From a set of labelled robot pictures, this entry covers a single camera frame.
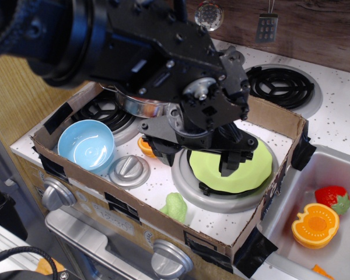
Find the red strawberry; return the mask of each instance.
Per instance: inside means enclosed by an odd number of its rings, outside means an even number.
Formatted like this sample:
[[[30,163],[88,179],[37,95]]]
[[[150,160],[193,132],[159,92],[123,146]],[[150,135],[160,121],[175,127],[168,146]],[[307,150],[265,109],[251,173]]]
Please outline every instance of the red strawberry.
[[[349,195],[344,187],[330,185],[315,191],[316,202],[332,208],[337,214],[343,215],[350,207]]]

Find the black tape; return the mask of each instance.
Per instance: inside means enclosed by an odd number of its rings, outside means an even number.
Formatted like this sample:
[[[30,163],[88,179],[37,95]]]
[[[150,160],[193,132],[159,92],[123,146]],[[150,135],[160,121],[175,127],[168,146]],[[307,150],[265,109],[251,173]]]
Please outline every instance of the black tape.
[[[311,138],[307,136],[309,131],[309,122],[306,122],[304,126],[301,138],[299,139],[299,143],[297,144],[292,157],[291,165],[293,168],[302,171],[305,166],[309,163],[312,155],[314,154],[316,147],[311,145],[309,142]]]
[[[255,227],[245,243],[234,255],[233,264],[247,278],[251,278],[265,259],[278,248]]]
[[[127,203],[119,200],[111,194],[108,194],[107,192],[105,192],[105,199],[108,202],[109,210],[122,213],[141,225],[139,213],[135,208],[129,206]]]
[[[208,243],[207,241],[199,239],[204,244],[207,244],[209,246],[202,245],[199,242],[196,242],[194,239],[199,238],[187,232],[184,232],[185,244],[191,248],[193,253],[199,255],[204,261],[215,264],[216,266],[223,268],[229,273],[233,273],[230,257],[217,252],[216,247]]]
[[[69,103],[64,103],[44,124],[44,127],[51,135],[73,112]]]
[[[64,168],[53,162],[52,160],[48,159],[47,157],[43,156],[42,154],[39,153],[39,158],[41,160],[41,163],[43,164],[44,170],[50,174],[53,175],[66,183],[69,183],[69,179],[67,178]]]

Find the metal sink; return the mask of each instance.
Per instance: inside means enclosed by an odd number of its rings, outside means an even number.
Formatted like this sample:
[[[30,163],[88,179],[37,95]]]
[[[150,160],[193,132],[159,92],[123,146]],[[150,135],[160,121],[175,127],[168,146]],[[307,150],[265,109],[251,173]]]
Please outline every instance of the metal sink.
[[[261,222],[262,233],[277,247],[278,251],[267,259],[278,256],[297,265],[283,270],[298,279],[300,271],[310,270],[318,264],[335,279],[350,279],[350,208],[340,216],[340,227],[336,236],[324,248],[312,250],[297,243],[291,226],[298,212],[306,204],[315,202],[314,192],[321,187],[339,185],[346,188],[350,196],[350,156],[325,146],[317,149],[310,162],[298,171],[289,167],[281,187]]]

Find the orange toy piece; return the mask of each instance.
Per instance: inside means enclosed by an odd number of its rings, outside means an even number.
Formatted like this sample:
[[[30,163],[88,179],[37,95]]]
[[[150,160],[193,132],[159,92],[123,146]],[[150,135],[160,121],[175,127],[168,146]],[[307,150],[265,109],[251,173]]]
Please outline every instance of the orange toy piece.
[[[322,276],[325,276],[331,280],[335,280],[331,275],[327,274],[326,271],[324,269],[322,269],[321,267],[319,267],[317,264],[313,267],[313,271],[321,274]]]
[[[141,137],[138,140],[138,145],[139,145],[139,148],[143,152],[144,155],[149,156],[150,158],[156,158],[156,156],[154,155],[154,153],[152,151],[152,148]]]
[[[299,220],[292,224],[295,240],[306,248],[320,249],[327,245],[340,226],[338,214],[328,206],[319,203],[307,204]]]
[[[58,261],[56,261],[55,259],[53,259],[54,264],[56,265],[56,269],[58,272],[60,271],[64,271],[65,267],[60,264]],[[37,264],[37,268],[35,269],[36,272],[43,274],[43,275],[50,275],[52,274],[52,268],[51,265],[49,264],[49,262],[45,259],[45,258],[41,258],[39,260],[39,263]]]

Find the light blue plastic bowl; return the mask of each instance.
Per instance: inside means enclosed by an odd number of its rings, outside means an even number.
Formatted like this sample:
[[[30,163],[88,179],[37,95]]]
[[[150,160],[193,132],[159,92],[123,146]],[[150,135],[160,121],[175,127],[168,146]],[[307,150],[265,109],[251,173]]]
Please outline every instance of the light blue plastic bowl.
[[[99,173],[112,164],[115,147],[110,128],[95,120],[70,125],[58,140],[60,156],[93,173]]]

